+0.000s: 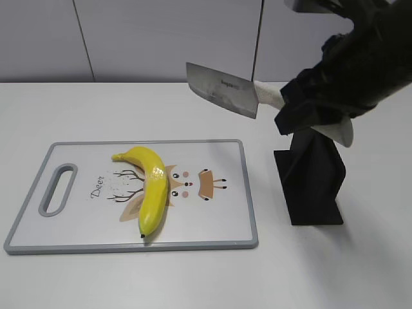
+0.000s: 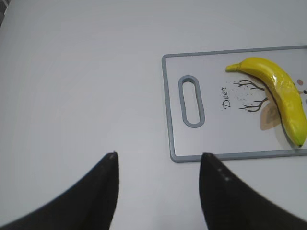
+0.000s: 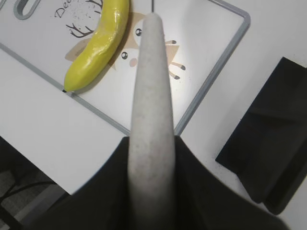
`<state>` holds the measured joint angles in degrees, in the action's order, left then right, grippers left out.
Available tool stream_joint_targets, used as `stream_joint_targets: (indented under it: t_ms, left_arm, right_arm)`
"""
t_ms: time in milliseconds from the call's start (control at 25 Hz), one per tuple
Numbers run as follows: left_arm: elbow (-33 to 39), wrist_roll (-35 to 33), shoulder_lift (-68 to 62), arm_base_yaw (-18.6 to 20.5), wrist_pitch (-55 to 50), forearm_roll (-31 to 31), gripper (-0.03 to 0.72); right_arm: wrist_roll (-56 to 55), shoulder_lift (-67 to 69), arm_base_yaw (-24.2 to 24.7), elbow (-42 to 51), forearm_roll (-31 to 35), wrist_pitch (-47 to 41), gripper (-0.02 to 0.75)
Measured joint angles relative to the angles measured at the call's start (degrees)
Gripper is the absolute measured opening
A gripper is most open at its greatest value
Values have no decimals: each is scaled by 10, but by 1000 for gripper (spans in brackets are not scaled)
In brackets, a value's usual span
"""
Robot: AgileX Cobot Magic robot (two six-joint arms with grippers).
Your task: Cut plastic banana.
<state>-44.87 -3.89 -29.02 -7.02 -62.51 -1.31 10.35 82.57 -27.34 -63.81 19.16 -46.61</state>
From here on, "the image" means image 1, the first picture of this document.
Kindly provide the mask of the black covered gripper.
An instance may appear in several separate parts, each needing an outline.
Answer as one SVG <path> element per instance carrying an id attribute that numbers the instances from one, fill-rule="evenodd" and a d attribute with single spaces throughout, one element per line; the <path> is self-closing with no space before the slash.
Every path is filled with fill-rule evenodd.
<path id="1" fill-rule="evenodd" d="M 274 121 L 282 135 L 359 117 L 411 84 L 411 36 L 364 32 L 335 36 L 322 61 L 281 89 Z"/>

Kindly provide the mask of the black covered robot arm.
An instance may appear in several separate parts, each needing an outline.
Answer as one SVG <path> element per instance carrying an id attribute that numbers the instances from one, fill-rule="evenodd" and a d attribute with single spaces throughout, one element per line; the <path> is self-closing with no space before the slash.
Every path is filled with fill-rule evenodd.
<path id="1" fill-rule="evenodd" d="M 319 4 L 353 30 L 331 36 L 321 61 L 281 89 L 274 121 L 282 135 L 359 117 L 411 83 L 411 1 Z"/>

